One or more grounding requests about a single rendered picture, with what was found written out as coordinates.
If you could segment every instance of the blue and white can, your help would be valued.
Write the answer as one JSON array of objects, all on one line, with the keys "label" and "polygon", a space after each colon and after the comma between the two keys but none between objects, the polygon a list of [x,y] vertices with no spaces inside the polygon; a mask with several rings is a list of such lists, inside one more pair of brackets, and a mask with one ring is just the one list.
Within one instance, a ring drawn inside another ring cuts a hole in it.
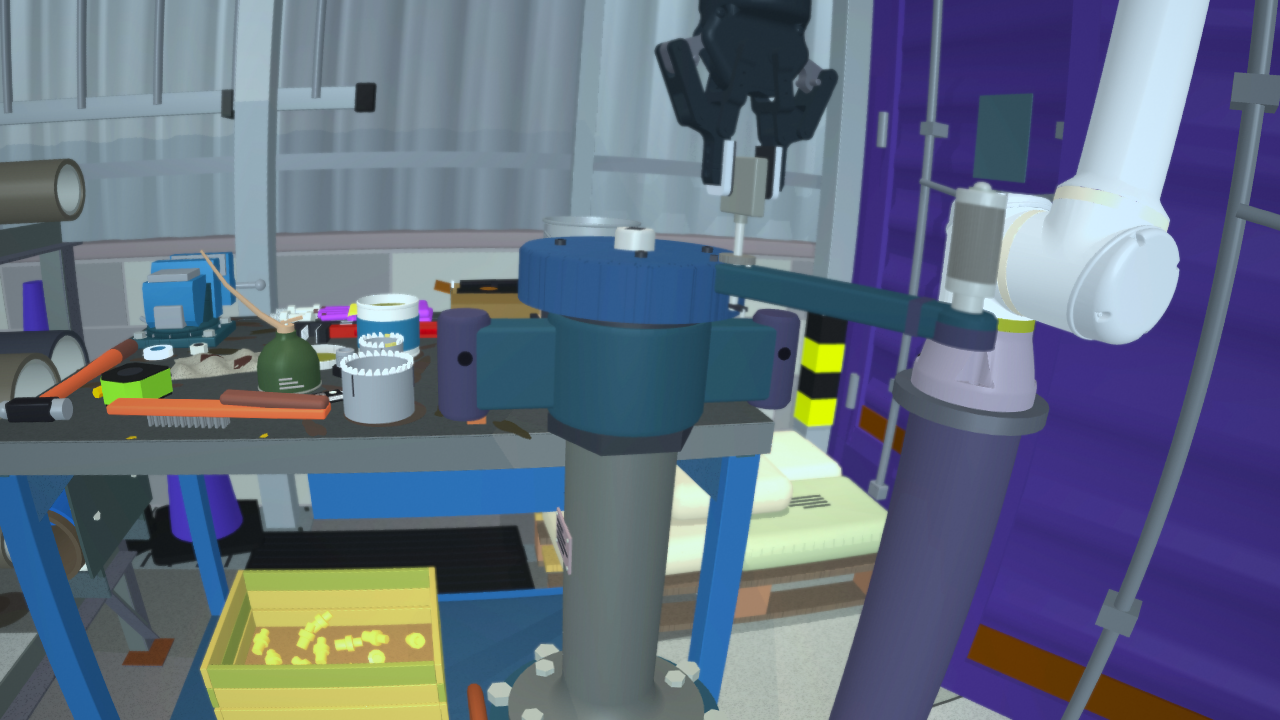
[{"label": "blue and white can", "polygon": [[356,334],[397,333],[404,338],[401,352],[417,355],[421,345],[417,316],[417,299],[412,295],[369,295],[356,301]]}]

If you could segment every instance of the nut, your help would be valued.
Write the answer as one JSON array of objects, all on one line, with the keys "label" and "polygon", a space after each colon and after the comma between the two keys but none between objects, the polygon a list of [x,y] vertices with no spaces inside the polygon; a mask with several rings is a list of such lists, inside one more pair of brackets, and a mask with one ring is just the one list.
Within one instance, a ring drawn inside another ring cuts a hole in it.
[{"label": "nut", "polygon": [[494,707],[507,707],[507,701],[511,700],[511,685],[507,683],[494,683],[489,685],[489,702]]},{"label": "nut", "polygon": [[694,662],[692,660],[684,660],[681,662],[677,662],[676,667],[678,667],[680,671],[684,673],[685,675],[689,675],[689,679],[695,683],[698,682],[698,675],[701,673],[701,670],[698,669],[698,664]]}]

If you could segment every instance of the wooden pallet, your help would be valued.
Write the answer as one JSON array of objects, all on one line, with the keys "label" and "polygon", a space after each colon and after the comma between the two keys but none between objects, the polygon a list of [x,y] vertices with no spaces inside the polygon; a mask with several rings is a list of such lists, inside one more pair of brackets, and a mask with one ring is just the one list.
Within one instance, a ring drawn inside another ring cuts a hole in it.
[{"label": "wooden pallet", "polygon": [[[552,546],[547,527],[543,525],[541,519],[535,527],[538,528],[538,559],[547,570],[547,584],[553,588],[562,587],[564,583],[563,568],[556,555],[556,548]],[[876,555],[861,555],[742,573],[733,621],[774,620],[856,607],[867,600],[867,587],[870,583],[874,565]],[[823,579],[847,575],[852,575],[852,580],[773,591],[774,585],[818,583]],[[690,596],[698,594],[698,577],[699,573],[667,575],[663,597],[668,600],[662,606],[659,632],[692,630],[696,601]]]}]

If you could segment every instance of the label sticker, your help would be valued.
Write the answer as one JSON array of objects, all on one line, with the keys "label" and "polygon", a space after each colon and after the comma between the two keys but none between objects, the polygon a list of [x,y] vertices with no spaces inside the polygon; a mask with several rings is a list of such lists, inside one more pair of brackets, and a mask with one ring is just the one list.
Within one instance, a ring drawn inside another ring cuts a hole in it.
[{"label": "label sticker", "polygon": [[568,524],[564,523],[564,511],[556,509],[556,544],[559,546],[561,562],[564,564],[564,574],[573,574],[573,536],[568,533]]}]

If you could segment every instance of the floor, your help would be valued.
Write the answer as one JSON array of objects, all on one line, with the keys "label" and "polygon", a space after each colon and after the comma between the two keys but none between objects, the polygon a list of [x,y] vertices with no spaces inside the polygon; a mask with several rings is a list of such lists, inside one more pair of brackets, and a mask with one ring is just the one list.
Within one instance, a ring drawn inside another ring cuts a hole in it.
[{"label": "floor", "polygon": [[[228,577],[247,556],[232,559]],[[124,667],[124,634],[110,610],[90,625],[88,637],[122,717],[169,720],[182,683],[209,620],[200,575],[193,566],[157,569],[136,561],[147,612],[160,637],[175,638],[164,667]],[[18,589],[13,570],[0,568],[0,592]],[[735,628],[721,692],[722,717],[733,720],[826,720],[836,684],[858,629],[856,609],[805,618],[750,623]],[[31,616],[0,632],[33,632]],[[685,660],[689,638],[666,639],[659,655]],[[31,720],[70,720],[56,682]],[[1001,720],[997,715],[946,691],[929,720]]]}]

